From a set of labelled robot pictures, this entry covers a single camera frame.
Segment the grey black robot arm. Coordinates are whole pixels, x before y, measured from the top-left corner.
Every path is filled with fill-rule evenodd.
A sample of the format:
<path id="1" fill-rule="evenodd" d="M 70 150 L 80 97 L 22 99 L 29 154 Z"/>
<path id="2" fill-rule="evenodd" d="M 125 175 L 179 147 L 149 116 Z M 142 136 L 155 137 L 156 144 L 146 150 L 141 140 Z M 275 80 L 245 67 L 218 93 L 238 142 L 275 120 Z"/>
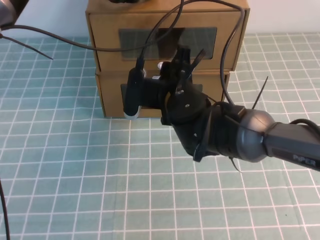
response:
<path id="1" fill-rule="evenodd" d="M 194 61 L 188 48 L 178 48 L 171 61 L 158 64 L 159 78 L 146 95 L 161 109 L 163 125 L 173 127 L 182 147 L 200 162 L 207 156 L 226 156 L 257 163 L 278 158 L 305 168 L 320 169 L 320 128 L 308 119 L 277 122 L 263 110 L 215 101 L 197 89 Z"/>

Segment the second robot arm grey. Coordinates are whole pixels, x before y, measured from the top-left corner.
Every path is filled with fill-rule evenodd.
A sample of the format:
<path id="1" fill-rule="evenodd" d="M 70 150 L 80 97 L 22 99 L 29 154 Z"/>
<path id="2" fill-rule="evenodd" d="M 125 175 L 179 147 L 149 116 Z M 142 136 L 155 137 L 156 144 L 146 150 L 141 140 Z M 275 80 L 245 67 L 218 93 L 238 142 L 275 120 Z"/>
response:
<path id="1" fill-rule="evenodd" d="M 14 25 L 28 2 L 29 0 L 0 0 L 0 29 Z"/>

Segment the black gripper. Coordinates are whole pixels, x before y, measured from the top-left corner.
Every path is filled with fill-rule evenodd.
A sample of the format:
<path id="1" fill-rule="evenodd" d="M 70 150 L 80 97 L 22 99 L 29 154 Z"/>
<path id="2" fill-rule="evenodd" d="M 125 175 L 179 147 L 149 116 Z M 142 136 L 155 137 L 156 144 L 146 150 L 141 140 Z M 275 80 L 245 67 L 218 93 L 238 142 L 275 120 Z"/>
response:
<path id="1" fill-rule="evenodd" d="M 196 162 L 211 155 L 212 105 L 192 79 L 205 55 L 202 49 L 191 63 L 191 49 L 178 47 L 172 62 L 163 64 L 159 79 L 142 81 L 142 106 L 161 111 L 161 123 L 173 127 L 184 150 Z"/>

